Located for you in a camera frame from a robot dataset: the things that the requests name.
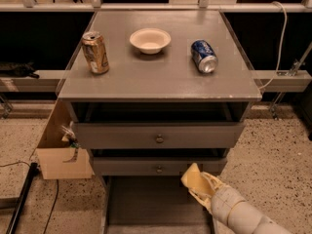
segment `white bowl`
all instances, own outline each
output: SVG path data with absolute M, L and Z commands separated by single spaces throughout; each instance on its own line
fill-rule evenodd
M 170 34 L 159 28 L 143 28 L 130 37 L 131 44 L 148 55 L 159 53 L 171 40 Z

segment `terrazzo floor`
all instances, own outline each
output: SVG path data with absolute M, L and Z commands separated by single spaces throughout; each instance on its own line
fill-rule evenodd
M 19 105 L 1 120 L 0 166 L 38 162 L 34 149 L 51 109 L 51 105 L 32 105 L 24 110 Z M 308 234 L 312 232 L 312 141 L 291 106 L 279 106 L 278 115 L 280 120 L 273 120 L 266 104 L 253 107 L 220 178 L 292 233 Z M 24 163 L 0 168 L 0 198 L 18 197 L 27 171 Z M 45 233 L 56 193 L 55 180 L 36 176 L 16 233 Z M 98 234 L 103 200 L 96 177 L 60 180 L 46 233 Z M 6 233 L 12 213 L 0 210 L 0 233 Z M 218 233 L 232 232 L 220 226 Z

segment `drawer knob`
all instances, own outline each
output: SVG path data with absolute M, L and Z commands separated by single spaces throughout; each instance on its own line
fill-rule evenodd
M 160 174 L 160 173 L 162 173 L 163 172 L 163 168 L 161 167 L 161 166 L 158 166 L 157 168 L 156 168 L 156 173 L 157 174 Z
M 163 139 L 162 135 L 157 135 L 156 136 L 156 142 L 159 143 L 159 144 L 164 142 L 164 139 Z

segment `blue soda can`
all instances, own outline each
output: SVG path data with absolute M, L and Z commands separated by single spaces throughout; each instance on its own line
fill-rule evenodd
M 195 41 L 191 46 L 191 54 L 200 72 L 211 73 L 216 69 L 217 57 L 205 40 Z

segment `gold soda can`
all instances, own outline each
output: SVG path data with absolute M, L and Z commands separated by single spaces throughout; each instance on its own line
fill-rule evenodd
M 91 72 L 102 74 L 108 71 L 104 39 L 99 32 L 86 32 L 82 36 L 82 48 Z

